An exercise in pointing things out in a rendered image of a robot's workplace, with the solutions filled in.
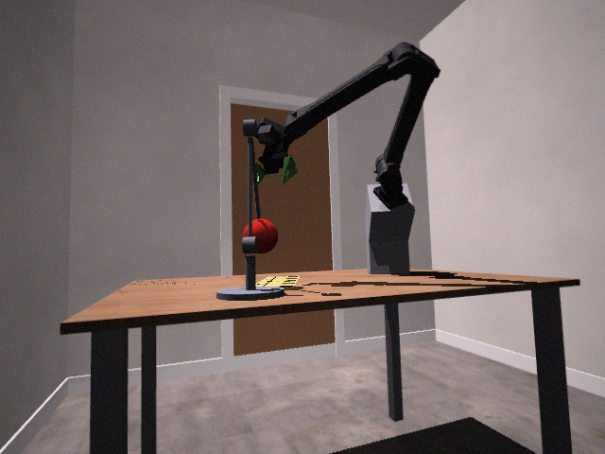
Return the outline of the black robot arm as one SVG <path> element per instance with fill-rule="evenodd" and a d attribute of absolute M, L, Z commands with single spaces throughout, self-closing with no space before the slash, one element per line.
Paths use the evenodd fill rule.
<path fill-rule="evenodd" d="M 328 94 L 289 114 L 283 126 L 262 117 L 257 123 L 257 136 L 254 137 L 259 138 L 260 144 L 266 145 L 263 155 L 287 152 L 289 144 L 305 135 L 326 117 L 378 86 L 408 74 L 409 84 L 388 145 L 375 162 L 375 180 L 381 185 L 373 189 L 373 193 L 388 209 L 406 204 L 408 198 L 402 192 L 400 164 L 426 94 L 441 70 L 438 65 L 433 64 L 435 61 L 431 57 L 413 44 L 399 43 L 385 54 Z"/>

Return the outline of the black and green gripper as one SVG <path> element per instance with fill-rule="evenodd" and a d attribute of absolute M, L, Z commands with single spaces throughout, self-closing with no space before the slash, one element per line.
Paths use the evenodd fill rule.
<path fill-rule="evenodd" d="M 262 164 L 264 166 L 264 169 L 263 169 L 260 165 L 257 164 L 257 162 L 255 162 L 256 175 L 258 173 L 258 179 L 257 179 L 258 185 L 263 180 L 263 178 L 265 177 L 266 174 L 278 173 L 279 168 L 283 169 L 283 176 L 282 176 L 283 184 L 285 184 L 292 176 L 294 176 L 298 172 L 292 157 L 290 155 L 288 155 L 287 152 L 277 152 L 277 153 L 259 155 L 258 160 L 260 163 L 262 162 Z M 289 170 L 289 173 L 287 176 L 285 176 L 287 170 Z"/>

